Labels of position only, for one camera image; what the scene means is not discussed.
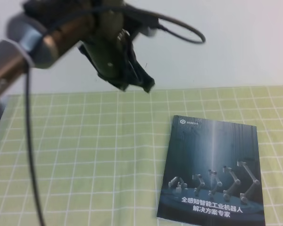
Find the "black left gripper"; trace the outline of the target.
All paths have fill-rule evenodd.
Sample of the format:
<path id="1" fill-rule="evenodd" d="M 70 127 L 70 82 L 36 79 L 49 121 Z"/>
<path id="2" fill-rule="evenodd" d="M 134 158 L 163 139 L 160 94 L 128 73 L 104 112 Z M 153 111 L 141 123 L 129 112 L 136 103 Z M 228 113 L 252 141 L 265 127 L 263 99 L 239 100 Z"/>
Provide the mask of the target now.
<path id="1" fill-rule="evenodd" d="M 140 20 L 113 11 L 95 14 L 96 31 L 83 40 L 80 52 L 98 76 L 121 91 L 129 85 L 149 93 L 155 85 L 136 59 L 133 40 L 142 31 Z"/>

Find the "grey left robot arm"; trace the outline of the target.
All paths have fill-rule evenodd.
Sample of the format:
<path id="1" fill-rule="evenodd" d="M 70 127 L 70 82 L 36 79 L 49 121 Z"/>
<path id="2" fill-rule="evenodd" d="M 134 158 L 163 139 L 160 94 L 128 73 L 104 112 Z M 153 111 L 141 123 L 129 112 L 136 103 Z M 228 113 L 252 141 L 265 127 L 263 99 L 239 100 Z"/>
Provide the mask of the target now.
<path id="1" fill-rule="evenodd" d="M 0 41 L 0 95 L 27 66 L 47 69 L 75 45 L 101 79 L 149 92 L 155 81 L 138 63 L 133 40 L 150 26 L 113 7 L 131 8 L 122 0 L 26 1 Z"/>

